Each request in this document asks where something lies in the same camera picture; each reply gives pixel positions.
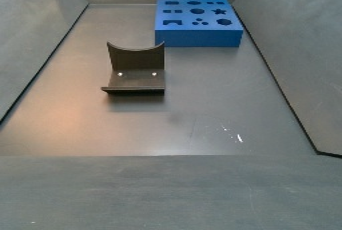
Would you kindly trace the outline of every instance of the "black object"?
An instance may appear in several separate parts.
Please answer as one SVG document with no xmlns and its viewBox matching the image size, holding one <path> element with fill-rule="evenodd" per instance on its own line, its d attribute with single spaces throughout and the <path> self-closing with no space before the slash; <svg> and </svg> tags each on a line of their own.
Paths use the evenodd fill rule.
<svg viewBox="0 0 342 230">
<path fill-rule="evenodd" d="M 164 43 L 152 48 L 128 50 L 107 43 L 112 76 L 107 93 L 164 92 Z"/>
</svg>

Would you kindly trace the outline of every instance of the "blue foam block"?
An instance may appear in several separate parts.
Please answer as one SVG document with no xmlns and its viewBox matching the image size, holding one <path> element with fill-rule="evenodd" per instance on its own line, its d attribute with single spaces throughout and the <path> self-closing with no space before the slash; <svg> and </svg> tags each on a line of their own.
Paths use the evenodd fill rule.
<svg viewBox="0 0 342 230">
<path fill-rule="evenodd" d="M 155 44 L 238 47 L 243 27 L 227 0 L 158 0 Z"/>
</svg>

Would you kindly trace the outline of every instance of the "black curved holder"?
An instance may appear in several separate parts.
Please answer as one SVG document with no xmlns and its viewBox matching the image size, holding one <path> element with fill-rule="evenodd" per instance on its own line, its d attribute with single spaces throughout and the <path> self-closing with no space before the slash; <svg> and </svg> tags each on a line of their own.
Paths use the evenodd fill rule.
<svg viewBox="0 0 342 230">
<path fill-rule="evenodd" d="M 164 93 L 164 43 L 152 48 L 128 50 L 107 42 L 112 75 L 107 93 Z"/>
</svg>

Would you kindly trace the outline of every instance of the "circular hole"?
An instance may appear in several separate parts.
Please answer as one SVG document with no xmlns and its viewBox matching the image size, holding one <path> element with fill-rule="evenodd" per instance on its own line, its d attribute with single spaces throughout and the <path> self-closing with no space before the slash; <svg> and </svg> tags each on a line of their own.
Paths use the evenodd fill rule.
<svg viewBox="0 0 342 230">
<path fill-rule="evenodd" d="M 191 9 L 190 11 L 194 14 L 203 14 L 204 13 L 204 10 L 202 10 L 202 9 Z"/>
<path fill-rule="evenodd" d="M 187 2 L 187 4 L 190 4 L 190 5 L 199 5 L 200 2 L 198 2 L 198 1 L 190 1 L 190 2 Z"/>
<path fill-rule="evenodd" d="M 218 24 L 220 24 L 223 26 L 228 26 L 228 25 L 231 25 L 231 21 L 228 19 L 222 18 L 218 20 Z"/>
</svg>

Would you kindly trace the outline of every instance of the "bin floor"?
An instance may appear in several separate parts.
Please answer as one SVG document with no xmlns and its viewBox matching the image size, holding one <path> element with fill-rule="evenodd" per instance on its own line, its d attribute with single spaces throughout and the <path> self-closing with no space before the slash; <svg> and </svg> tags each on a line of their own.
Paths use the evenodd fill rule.
<svg viewBox="0 0 342 230">
<path fill-rule="evenodd" d="M 166 48 L 164 95 L 100 90 L 107 41 L 152 47 L 154 14 L 88 7 L 3 122 L 0 155 L 313 155 L 247 32 L 239 48 Z"/>
</svg>

